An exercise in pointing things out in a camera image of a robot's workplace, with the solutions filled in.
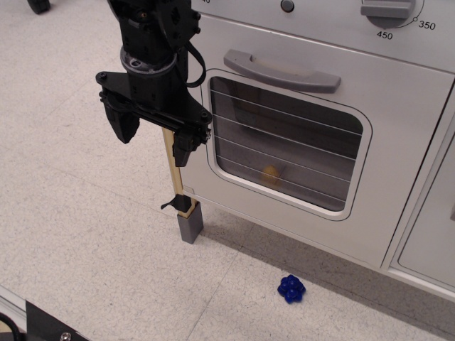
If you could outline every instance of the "screw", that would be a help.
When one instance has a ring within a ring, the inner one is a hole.
[[[60,336],[60,341],[71,341],[71,334],[69,332],[64,332],[62,336]]]
[[[202,119],[202,122],[207,122],[208,121],[208,113],[207,111],[203,111],[201,114],[200,114],[200,117]]]

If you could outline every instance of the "oven knob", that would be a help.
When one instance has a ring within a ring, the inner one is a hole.
[[[363,0],[360,13],[381,28],[401,26],[412,14],[415,0]]]
[[[294,10],[294,2],[292,0],[282,0],[282,10],[286,13],[291,13]]]

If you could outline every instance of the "gray handle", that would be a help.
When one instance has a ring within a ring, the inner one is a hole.
[[[411,0],[363,0],[360,13],[380,18],[409,18],[414,9]]]
[[[274,87],[302,92],[333,94],[341,83],[341,78],[323,72],[312,71],[307,75],[293,75],[254,63],[252,55],[229,50],[224,58],[225,65],[258,82]]]

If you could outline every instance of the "oven control panel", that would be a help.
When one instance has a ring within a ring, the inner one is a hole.
[[[193,8],[264,30],[455,72],[455,1],[193,0]]]

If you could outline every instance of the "blue plastic toy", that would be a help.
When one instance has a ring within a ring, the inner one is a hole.
[[[278,287],[279,294],[283,296],[289,304],[292,302],[301,302],[305,291],[306,288],[303,283],[293,275],[283,277],[282,283]]]

